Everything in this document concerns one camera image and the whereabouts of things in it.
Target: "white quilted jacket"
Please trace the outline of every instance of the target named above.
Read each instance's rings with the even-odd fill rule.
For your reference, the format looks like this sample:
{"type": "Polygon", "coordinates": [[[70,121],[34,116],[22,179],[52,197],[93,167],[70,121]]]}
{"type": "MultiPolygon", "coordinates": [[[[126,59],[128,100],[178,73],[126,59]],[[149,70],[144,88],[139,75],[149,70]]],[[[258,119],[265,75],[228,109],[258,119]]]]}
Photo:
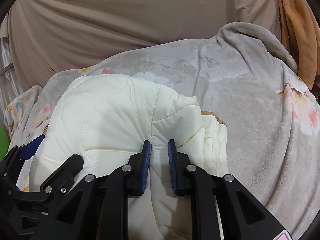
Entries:
{"type": "Polygon", "coordinates": [[[86,174],[110,174],[152,144],[145,194],[129,199],[130,239],[191,239],[189,197],[171,188],[168,141],[208,173],[227,173],[227,130],[213,115],[201,115],[196,97],[126,75],[82,76],[74,80],[55,107],[44,141],[33,159],[30,191],[72,154],[84,158],[86,174]]]}

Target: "pink flower print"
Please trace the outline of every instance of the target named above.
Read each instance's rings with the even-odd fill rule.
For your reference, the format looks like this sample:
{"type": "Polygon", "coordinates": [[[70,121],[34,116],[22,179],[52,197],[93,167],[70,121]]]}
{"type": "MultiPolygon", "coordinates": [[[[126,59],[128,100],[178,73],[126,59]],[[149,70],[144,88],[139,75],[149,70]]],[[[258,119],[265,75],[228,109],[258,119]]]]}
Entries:
{"type": "Polygon", "coordinates": [[[102,75],[105,75],[105,74],[108,74],[109,73],[109,69],[108,68],[105,68],[102,70],[101,74],[102,75]]]}
{"type": "Polygon", "coordinates": [[[315,129],[318,126],[318,122],[319,122],[319,115],[316,112],[315,109],[311,110],[310,113],[308,114],[309,119],[310,119],[310,123],[313,126],[313,129],[315,129]]]}
{"type": "Polygon", "coordinates": [[[296,113],[296,111],[295,111],[294,109],[292,110],[292,118],[293,118],[294,120],[296,120],[296,121],[299,120],[299,116],[297,115],[297,113],[296,113]]]}
{"type": "Polygon", "coordinates": [[[47,112],[49,112],[51,109],[52,109],[52,105],[53,104],[46,104],[45,106],[44,106],[44,108],[42,109],[42,112],[43,113],[47,113],[47,112]]]}

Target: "stitched seam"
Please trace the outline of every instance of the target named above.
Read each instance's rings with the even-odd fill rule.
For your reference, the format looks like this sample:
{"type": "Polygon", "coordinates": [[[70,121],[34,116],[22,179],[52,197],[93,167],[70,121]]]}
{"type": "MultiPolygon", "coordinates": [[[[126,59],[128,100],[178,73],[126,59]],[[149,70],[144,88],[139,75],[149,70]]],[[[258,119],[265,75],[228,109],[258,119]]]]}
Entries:
{"type": "MultiPolygon", "coordinates": [[[[218,122],[218,120],[217,120],[217,118],[215,117],[214,124],[213,124],[212,143],[211,143],[211,149],[210,149],[212,160],[214,159],[214,156],[213,156],[213,143],[214,143],[213,136],[214,136],[215,125],[217,124],[217,122],[218,122]]],[[[215,167],[215,168],[216,168],[216,171],[217,171],[217,166],[218,166],[219,164],[220,164],[220,145],[219,145],[219,163],[215,163],[215,165],[216,165],[216,167],[215,167]]]]}
{"type": "Polygon", "coordinates": [[[196,131],[196,133],[193,135],[193,136],[191,136],[186,142],[185,142],[185,144],[187,144],[192,138],[194,138],[198,133],[199,133],[199,131],[202,129],[202,128],[204,128],[204,132],[205,132],[205,127],[200,127],[197,131],[196,131]]]}
{"type": "Polygon", "coordinates": [[[152,145],[152,143],[153,143],[152,122],[153,122],[153,118],[154,118],[154,116],[155,116],[156,105],[157,105],[157,101],[158,101],[158,94],[159,94],[159,91],[160,91],[160,88],[161,88],[162,85],[160,85],[159,90],[157,90],[157,87],[156,87],[156,84],[155,84],[155,83],[154,83],[154,86],[155,86],[157,95],[156,95],[155,108],[153,109],[153,115],[152,115],[152,120],[151,120],[151,145],[152,145]]]}
{"type": "MultiPolygon", "coordinates": [[[[87,80],[87,79],[85,79],[85,80],[83,80],[81,83],[77,84],[73,89],[75,89],[77,86],[79,86],[80,84],[82,84],[82,83],[83,83],[84,81],[86,81],[86,80],[87,80]]],[[[70,91],[67,92],[68,88],[66,89],[65,92],[63,92],[61,98],[60,98],[60,99],[58,100],[58,102],[57,102],[57,104],[58,104],[59,101],[61,100],[62,107],[61,107],[61,111],[60,111],[60,113],[59,113],[58,122],[57,122],[56,126],[54,127],[54,131],[56,130],[56,128],[57,128],[57,126],[58,126],[58,124],[59,124],[59,122],[60,122],[60,120],[61,120],[62,109],[63,109],[63,105],[64,105],[64,101],[65,101],[65,99],[66,99],[66,96],[69,95],[70,92],[73,90],[73,89],[72,89],[72,90],[70,90],[70,91]]],[[[51,116],[52,116],[52,114],[53,114],[53,112],[54,112],[57,104],[56,104],[55,107],[53,108],[53,110],[52,110],[52,112],[51,112],[51,116]]]]}
{"type": "MultiPolygon", "coordinates": [[[[124,84],[124,86],[123,86],[122,88],[120,88],[116,93],[118,93],[119,91],[121,91],[121,90],[127,85],[128,80],[129,80],[129,77],[128,77],[128,79],[127,79],[127,82],[124,84]]],[[[94,109],[96,109],[100,104],[102,104],[102,103],[105,102],[107,99],[109,99],[111,96],[113,96],[114,94],[109,95],[107,98],[105,98],[104,100],[100,101],[100,103],[98,103],[94,108],[92,108],[92,109],[90,110],[90,112],[86,115],[86,117],[85,117],[85,119],[84,119],[84,121],[83,121],[83,123],[82,123],[82,128],[81,128],[80,141],[81,141],[82,151],[83,151],[84,155],[87,156],[87,158],[89,159],[89,161],[91,162],[91,164],[94,166],[94,168],[96,169],[98,175],[100,175],[100,173],[98,172],[96,166],[92,163],[91,159],[89,158],[89,156],[87,155],[87,153],[84,151],[84,147],[83,147],[83,143],[82,143],[82,133],[83,133],[83,128],[84,128],[84,123],[85,123],[85,121],[87,120],[87,118],[88,118],[88,116],[90,115],[90,113],[91,113],[94,109]]]]}
{"type": "Polygon", "coordinates": [[[200,107],[199,105],[194,105],[194,104],[191,104],[191,105],[187,105],[187,106],[184,106],[183,108],[179,109],[178,111],[172,113],[172,114],[169,114],[167,117],[163,117],[161,119],[158,119],[158,120],[154,120],[153,122],[157,122],[157,121],[160,121],[160,120],[164,120],[164,119],[167,119],[173,115],[175,115],[176,113],[180,112],[182,109],[186,108],[186,107],[189,107],[189,106],[197,106],[197,107],[200,107]]]}
{"type": "Polygon", "coordinates": [[[212,143],[211,143],[211,148],[210,148],[210,151],[211,151],[211,157],[213,158],[213,142],[214,142],[214,139],[213,139],[213,136],[214,136],[214,131],[215,131],[215,125],[217,124],[217,122],[218,122],[218,120],[217,120],[217,118],[215,117],[215,119],[214,120],[210,120],[210,123],[209,123],[209,125],[208,125],[208,129],[209,130],[211,130],[212,128],[211,128],[211,126],[213,126],[213,131],[212,131],[212,133],[211,133],[211,136],[210,136],[210,138],[212,138],[212,143]]]}

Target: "green object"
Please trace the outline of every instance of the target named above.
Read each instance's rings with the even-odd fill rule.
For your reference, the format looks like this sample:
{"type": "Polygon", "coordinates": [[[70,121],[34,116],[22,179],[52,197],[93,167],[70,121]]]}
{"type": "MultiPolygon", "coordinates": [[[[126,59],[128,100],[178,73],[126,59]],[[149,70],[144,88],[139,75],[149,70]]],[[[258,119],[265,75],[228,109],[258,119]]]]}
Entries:
{"type": "Polygon", "coordinates": [[[6,132],[0,126],[0,161],[5,157],[9,148],[9,140],[6,132]]]}

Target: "warning label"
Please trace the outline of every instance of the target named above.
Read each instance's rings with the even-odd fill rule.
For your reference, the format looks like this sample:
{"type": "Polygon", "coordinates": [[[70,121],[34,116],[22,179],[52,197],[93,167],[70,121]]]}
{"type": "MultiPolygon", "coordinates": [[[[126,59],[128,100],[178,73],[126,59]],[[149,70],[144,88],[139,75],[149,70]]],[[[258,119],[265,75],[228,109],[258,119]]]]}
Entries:
{"type": "Polygon", "coordinates": [[[292,240],[287,230],[283,230],[276,238],[273,240],[292,240]]]}

